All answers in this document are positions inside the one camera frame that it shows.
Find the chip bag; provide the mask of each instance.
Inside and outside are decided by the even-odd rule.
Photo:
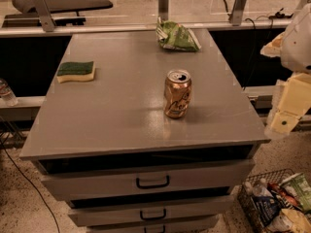
[[[159,17],[156,25],[159,44],[168,50],[199,51],[201,45],[193,31],[173,21],[162,21]]]

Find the basket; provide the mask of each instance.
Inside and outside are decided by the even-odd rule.
[[[275,172],[260,174],[256,176],[249,177],[246,181],[254,185],[255,181],[265,178],[269,183],[280,183],[283,179],[293,175],[294,172],[291,169],[283,169]],[[259,211],[256,208],[255,203],[250,195],[246,193],[246,190],[243,185],[241,185],[238,196],[238,201],[244,211],[244,214],[248,221],[250,222],[255,233],[269,233],[270,231],[266,230],[263,226],[263,223],[260,220]]]

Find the copper-colored can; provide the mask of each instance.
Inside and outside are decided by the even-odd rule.
[[[168,117],[180,118],[187,113],[191,95],[191,77],[186,70],[172,70],[165,79],[164,112]]]

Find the floor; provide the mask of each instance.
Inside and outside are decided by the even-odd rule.
[[[111,0],[115,7],[106,11],[85,12],[86,25],[118,23],[154,23],[156,21],[156,0]],[[223,0],[174,0],[170,4],[170,17],[180,22],[204,22],[227,20]],[[256,19],[267,17],[284,8],[283,13],[293,12],[299,0],[248,0],[244,17]],[[227,0],[228,8],[234,0]],[[0,0],[0,22],[4,15],[18,11],[11,0]],[[290,168],[303,172],[311,183],[311,132],[293,132],[285,139],[261,145],[255,156],[256,166],[251,175]],[[51,208],[61,233],[82,233],[67,216],[68,206],[57,202],[40,183],[38,171],[29,162],[18,158],[20,150],[9,149],[7,153],[20,171],[34,183]],[[239,186],[233,190],[237,195]],[[0,232],[1,233],[56,233],[55,221],[35,188],[17,170],[16,166],[0,150]],[[241,206],[235,200],[225,214],[220,215],[217,225],[202,233],[251,233],[250,223]]]

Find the black handle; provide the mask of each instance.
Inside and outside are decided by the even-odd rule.
[[[136,185],[140,189],[154,189],[154,188],[163,188],[169,185],[169,176],[166,176],[166,182],[161,184],[152,184],[152,185],[140,185],[139,178],[136,179]]]
[[[143,211],[140,211],[140,218],[145,221],[150,221],[150,220],[159,220],[159,219],[164,219],[166,217],[166,209],[163,209],[163,215],[162,216],[155,216],[155,217],[144,217]]]
[[[161,232],[158,232],[158,233],[165,233],[165,225],[163,225],[163,231],[161,231]]]

